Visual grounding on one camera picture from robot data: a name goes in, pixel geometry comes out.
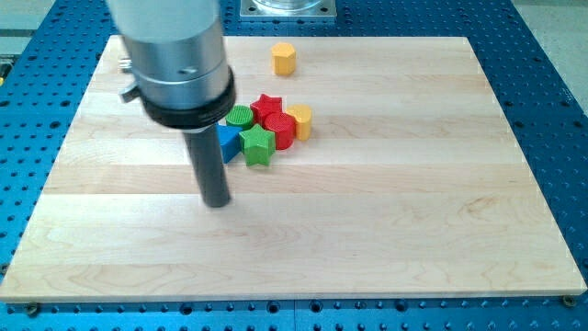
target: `blue block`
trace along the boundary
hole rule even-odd
[[[225,164],[228,164],[239,152],[241,152],[239,132],[241,132],[241,128],[217,124],[220,150],[222,151],[222,162]]]

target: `wooden board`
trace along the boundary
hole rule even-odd
[[[227,38],[239,103],[314,109],[202,205],[177,131],[117,91],[113,37],[0,287],[6,302],[580,294],[586,286],[462,38]]]

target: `metal mounting plate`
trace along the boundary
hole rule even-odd
[[[315,6],[301,10],[275,9],[255,0],[241,0],[242,21],[297,21],[334,22],[337,18],[335,0],[322,0]]]

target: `green block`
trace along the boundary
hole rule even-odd
[[[276,134],[255,124],[250,130],[239,132],[239,136],[245,163],[269,166],[269,159],[276,151]]]
[[[254,126],[254,112],[247,106],[235,106],[225,118],[227,125],[249,130]]]

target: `yellow hexagonal block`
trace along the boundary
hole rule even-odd
[[[277,75],[290,75],[296,70],[296,49],[292,44],[279,42],[272,47],[272,69]]]
[[[296,139],[308,140],[311,137],[312,109],[307,105],[292,105],[286,113],[296,121]]]

